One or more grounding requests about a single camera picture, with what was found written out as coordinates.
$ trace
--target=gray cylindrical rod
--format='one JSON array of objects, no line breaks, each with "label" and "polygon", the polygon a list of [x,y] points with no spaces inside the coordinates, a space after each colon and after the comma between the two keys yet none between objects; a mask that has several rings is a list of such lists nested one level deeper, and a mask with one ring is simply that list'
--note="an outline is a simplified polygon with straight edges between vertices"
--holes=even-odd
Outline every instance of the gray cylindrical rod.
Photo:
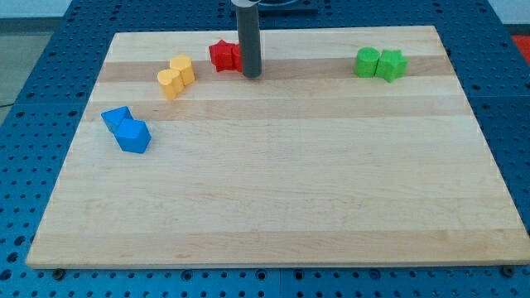
[{"label": "gray cylindrical rod", "polygon": [[262,73],[262,52],[259,40],[258,5],[240,7],[236,5],[238,20],[238,37],[241,48],[241,64],[243,75],[247,78],[257,78]]}]

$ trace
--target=wood grain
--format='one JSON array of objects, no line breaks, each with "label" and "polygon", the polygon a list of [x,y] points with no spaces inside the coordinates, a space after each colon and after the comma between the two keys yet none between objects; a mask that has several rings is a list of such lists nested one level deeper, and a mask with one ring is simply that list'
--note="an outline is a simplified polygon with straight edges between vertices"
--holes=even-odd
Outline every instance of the wood grain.
[{"label": "wood grain", "polygon": [[[233,31],[117,34],[26,262],[34,268],[524,264],[530,239],[431,26],[264,31],[263,76],[213,71]],[[353,74],[401,49],[394,83]],[[163,98],[166,59],[197,81]],[[121,152],[128,105],[153,135]]]}]

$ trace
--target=blue perforated table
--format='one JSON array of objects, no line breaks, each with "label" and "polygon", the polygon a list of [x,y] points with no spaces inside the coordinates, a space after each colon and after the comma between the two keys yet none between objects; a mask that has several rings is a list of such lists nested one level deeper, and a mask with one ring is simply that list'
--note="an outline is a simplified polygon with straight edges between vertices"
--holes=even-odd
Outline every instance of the blue perforated table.
[{"label": "blue perforated table", "polygon": [[[489,4],[485,0],[320,0],[317,4],[317,11],[265,12],[261,28],[436,26],[529,230],[530,69]],[[72,2],[0,128],[0,297],[530,296],[528,266],[67,271],[62,279],[57,278],[60,272],[27,267],[24,259],[31,240],[113,34],[234,28],[228,1]]]}]

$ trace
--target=blue cube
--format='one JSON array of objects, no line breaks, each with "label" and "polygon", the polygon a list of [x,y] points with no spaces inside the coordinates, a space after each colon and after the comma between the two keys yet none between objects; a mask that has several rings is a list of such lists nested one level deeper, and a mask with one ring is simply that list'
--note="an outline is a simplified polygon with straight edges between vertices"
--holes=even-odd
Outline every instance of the blue cube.
[{"label": "blue cube", "polygon": [[143,153],[151,141],[151,133],[142,120],[124,119],[114,133],[123,151]]},{"label": "blue cube", "polygon": [[121,107],[101,113],[101,118],[105,121],[109,131],[115,133],[124,119],[133,119],[133,116],[129,107]]}]

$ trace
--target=green block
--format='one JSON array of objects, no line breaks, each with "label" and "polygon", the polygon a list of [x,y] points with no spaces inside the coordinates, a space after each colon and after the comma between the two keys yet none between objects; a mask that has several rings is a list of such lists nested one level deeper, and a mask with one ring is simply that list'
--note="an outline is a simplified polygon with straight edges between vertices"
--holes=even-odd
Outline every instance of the green block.
[{"label": "green block", "polygon": [[407,62],[407,58],[403,57],[400,50],[383,50],[375,76],[392,83],[405,75]]},{"label": "green block", "polygon": [[365,47],[357,52],[355,74],[361,78],[372,78],[378,67],[379,52],[371,47]]}]

